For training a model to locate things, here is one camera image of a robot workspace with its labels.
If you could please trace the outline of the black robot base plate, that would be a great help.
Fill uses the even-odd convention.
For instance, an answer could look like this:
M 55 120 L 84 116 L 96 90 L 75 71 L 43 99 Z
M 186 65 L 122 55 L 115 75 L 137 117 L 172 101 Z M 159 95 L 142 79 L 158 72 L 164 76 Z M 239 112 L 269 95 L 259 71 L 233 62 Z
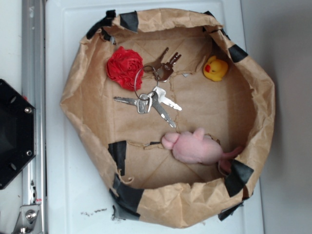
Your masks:
M 35 156 L 35 108 L 0 80 L 0 188 L 5 189 Z

